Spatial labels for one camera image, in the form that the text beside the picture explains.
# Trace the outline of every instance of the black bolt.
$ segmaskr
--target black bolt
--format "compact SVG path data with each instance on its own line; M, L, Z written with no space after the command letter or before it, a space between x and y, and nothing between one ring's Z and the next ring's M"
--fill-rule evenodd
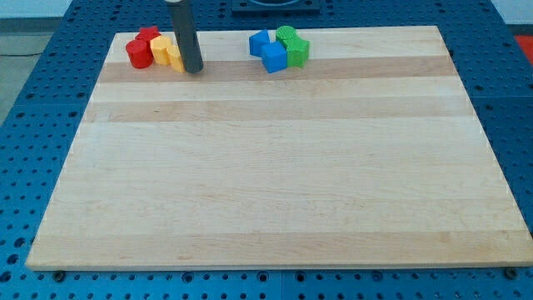
M515 280L518 277L518 271L515 267L506 267L505 275L507 279Z
M67 274L65 273L65 271L56 271L52 274L52 279L56 283L62 283L65 280L66 276Z

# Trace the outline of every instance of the black cylinder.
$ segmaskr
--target black cylinder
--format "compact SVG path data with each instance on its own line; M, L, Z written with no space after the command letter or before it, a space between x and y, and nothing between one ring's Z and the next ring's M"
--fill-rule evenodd
M198 73L203 69L203 61L197 28L192 16L191 0L166 0L166 2L177 46L182 54L183 67L188 73Z

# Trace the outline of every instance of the blue block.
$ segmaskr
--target blue block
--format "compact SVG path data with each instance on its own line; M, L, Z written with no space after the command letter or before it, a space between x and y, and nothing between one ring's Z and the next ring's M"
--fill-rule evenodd
M261 56L261 48L270 43L270 37L267 30L261 30L260 32L252 35L249 38L250 42L250 54L253 56Z
M269 73L286 69L286 49L280 42L272 42L263 46L261 58Z

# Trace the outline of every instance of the green block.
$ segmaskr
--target green block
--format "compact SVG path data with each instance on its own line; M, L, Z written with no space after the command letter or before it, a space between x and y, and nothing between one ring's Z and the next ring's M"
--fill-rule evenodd
M296 29L291 26L281 26L276 29L276 41L281 43L286 48L286 41L297 38Z
M286 57L288 67L303 68L309 58L309 41L298 37L287 40Z

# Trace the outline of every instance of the blue pegboard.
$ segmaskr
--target blue pegboard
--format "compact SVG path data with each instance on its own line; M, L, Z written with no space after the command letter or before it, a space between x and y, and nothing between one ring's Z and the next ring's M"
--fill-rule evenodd
M234 15L195 1L201 30L437 25L533 229L533 71L489 0L323 0L321 12ZM23 264L115 32L158 25L163 1L74 0L0 127L0 300L533 298L533 268L32 272Z

